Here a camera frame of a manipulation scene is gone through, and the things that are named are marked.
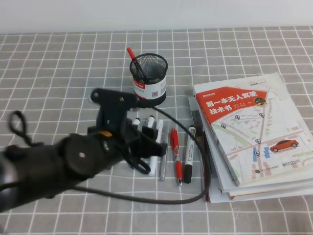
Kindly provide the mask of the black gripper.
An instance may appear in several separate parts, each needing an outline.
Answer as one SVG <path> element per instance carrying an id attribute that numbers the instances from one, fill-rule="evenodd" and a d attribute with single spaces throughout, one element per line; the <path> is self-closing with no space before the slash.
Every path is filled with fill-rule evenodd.
<path id="1" fill-rule="evenodd" d="M 112 131 L 100 130 L 97 126 L 88 128 L 87 133 L 102 134 L 107 138 L 113 137 L 118 152 L 132 169 L 146 169 L 147 163 L 142 158 L 147 159 L 153 155 L 153 145 L 160 143 L 158 138 L 158 130 L 147 126 L 142 127 L 142 131 L 138 131 L 139 126 L 132 125 L 133 120 L 129 118 L 125 122 L 125 131 L 122 133 L 113 133 Z M 165 154 L 166 143 L 159 144 L 162 153 L 159 157 Z"/>

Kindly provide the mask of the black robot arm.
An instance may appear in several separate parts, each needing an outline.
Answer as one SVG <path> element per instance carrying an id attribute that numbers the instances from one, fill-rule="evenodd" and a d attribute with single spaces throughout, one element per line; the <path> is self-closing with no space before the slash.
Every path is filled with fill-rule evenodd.
<path id="1" fill-rule="evenodd" d="M 92 127 L 87 135 L 72 133 L 52 145 L 10 145 L 0 153 L 0 210 L 54 197 L 122 160 L 140 166 L 143 158 L 162 157 L 166 147 L 130 120 L 125 136 Z"/>

